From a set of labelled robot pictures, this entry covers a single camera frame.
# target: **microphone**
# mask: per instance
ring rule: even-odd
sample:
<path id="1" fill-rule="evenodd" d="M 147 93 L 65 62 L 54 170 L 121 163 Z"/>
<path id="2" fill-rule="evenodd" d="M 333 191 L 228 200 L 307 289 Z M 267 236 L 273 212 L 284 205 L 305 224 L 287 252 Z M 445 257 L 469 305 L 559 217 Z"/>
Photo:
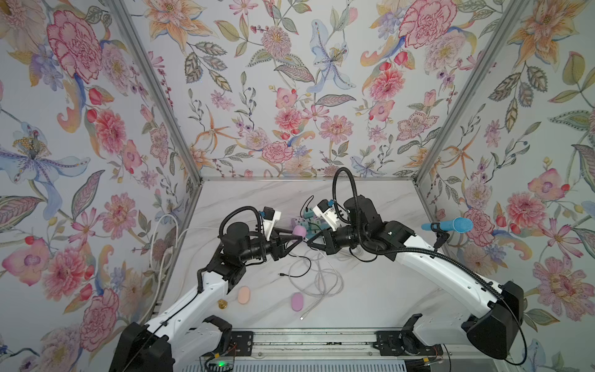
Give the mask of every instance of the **microphone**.
<path id="1" fill-rule="evenodd" d="M 473 221 L 468 218 L 457 217 L 454 220 L 436 222 L 442 231 L 456 231 L 458 233 L 466 233 L 473 229 Z M 432 231 L 431 223 L 424 223 L 421 226 L 422 230 Z"/>

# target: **orange flower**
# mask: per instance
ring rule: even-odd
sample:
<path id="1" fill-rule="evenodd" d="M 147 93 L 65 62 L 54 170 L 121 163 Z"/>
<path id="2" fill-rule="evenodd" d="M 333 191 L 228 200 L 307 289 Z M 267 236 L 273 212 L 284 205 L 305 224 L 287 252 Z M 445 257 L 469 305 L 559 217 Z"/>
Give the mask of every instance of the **orange flower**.
<path id="1" fill-rule="evenodd" d="M 188 35 L 213 36 L 215 33 L 203 22 L 197 20 L 205 7 L 191 0 L 143 0 L 149 7 L 145 17 L 151 20 L 151 40 L 168 33 L 186 53 Z"/>
<path id="2" fill-rule="evenodd" d="M 535 55 L 558 69 L 558 41 L 577 34 L 572 19 L 587 5 L 585 0 L 538 0 L 533 15 L 508 40 L 519 44 L 521 50 L 514 68 Z"/>

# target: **floral wallpaper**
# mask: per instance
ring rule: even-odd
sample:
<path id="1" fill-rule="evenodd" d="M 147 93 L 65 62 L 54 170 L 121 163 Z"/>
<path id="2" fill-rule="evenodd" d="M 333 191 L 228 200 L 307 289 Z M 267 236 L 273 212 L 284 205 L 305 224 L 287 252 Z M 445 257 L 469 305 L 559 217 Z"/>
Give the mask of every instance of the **floral wallpaper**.
<path id="1" fill-rule="evenodd" d="M 126 0 L 209 177 L 412 177 L 504 0 Z"/>
<path id="2" fill-rule="evenodd" d="M 594 16 L 589 0 L 531 1 L 422 175 L 436 220 L 474 222 L 452 253 L 525 290 L 528 372 L 595 368 Z"/>
<path id="3" fill-rule="evenodd" d="M 0 0 L 0 56 L 0 370 L 107 370 L 196 184 L 101 0 Z"/>

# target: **marble tabletop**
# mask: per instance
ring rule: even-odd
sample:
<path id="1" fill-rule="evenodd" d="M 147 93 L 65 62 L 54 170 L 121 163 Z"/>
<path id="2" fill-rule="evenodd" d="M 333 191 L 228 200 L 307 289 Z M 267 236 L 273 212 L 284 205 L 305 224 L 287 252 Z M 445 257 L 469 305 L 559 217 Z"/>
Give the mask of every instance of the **marble tabletop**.
<path id="1" fill-rule="evenodd" d="M 311 207 L 322 199 L 331 199 L 331 180 L 286 180 L 286 181 L 207 181 L 198 199 L 191 227 L 181 247 L 161 311 L 167 309 L 180 295 L 196 284 L 196 270 L 206 266 L 219 244 L 218 227 L 221 220 L 233 210 L 252 205 L 258 210 L 264 206 L 281 211 L 277 227 L 289 226 L 290 219 L 299 215 L 304 201 L 314 195 Z M 358 193 L 370 198 L 384 221 L 396 220 L 414 229 L 427 242 L 433 243 L 432 232 L 424 232 L 420 225 L 428 218 L 410 181 L 356 181 Z M 337 184 L 337 199 L 344 202 L 352 196 L 350 184 L 341 180 Z M 252 213 L 242 212 L 232 218 L 244 221 L 251 228 L 256 220 Z M 293 253 L 314 257 L 317 253 L 305 243 L 295 247 Z M 364 253 L 362 258 L 372 258 Z M 302 312 L 291 308 L 291 297 L 298 290 L 287 277 L 289 267 L 298 258 L 285 257 L 279 261 L 269 260 L 263 265 L 250 266 L 240 283 L 225 298 L 226 309 L 217 305 L 212 314 L 217 315 L 234 328 L 317 328 L 317 327 L 398 327 L 419 306 L 440 294 L 440 290 L 428 279 L 388 258 L 378 257 L 374 262 L 360 262 L 354 257 L 331 255 L 332 266 L 340 272 L 345 281 L 343 291 L 326 297 L 307 317 L 300 320 Z M 321 260 L 322 268 L 330 268 Z M 307 266 L 301 262 L 292 274 L 301 274 Z M 295 279 L 295 283 L 316 291 L 315 273 Z M 332 286 L 334 277 L 327 277 Z M 250 288 L 251 297 L 246 305 L 237 301 L 242 286 Z M 304 309 L 316 299 L 304 296 Z"/>

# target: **purple object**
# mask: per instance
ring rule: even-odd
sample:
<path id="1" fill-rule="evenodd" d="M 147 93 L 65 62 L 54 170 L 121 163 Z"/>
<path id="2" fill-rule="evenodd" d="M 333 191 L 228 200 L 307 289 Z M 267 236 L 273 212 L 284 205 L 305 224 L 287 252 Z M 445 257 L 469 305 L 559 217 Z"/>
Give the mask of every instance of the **purple object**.
<path id="1" fill-rule="evenodd" d="M 292 296 L 292 309 L 294 311 L 301 311 L 303 309 L 303 295 L 296 292 Z"/>
<path id="2" fill-rule="evenodd" d="M 298 226 L 296 226 L 296 227 L 293 228 L 292 234 L 298 235 L 298 236 L 301 236 L 301 237 L 306 237 L 306 228 L 303 227 L 303 226 L 298 225 Z"/>

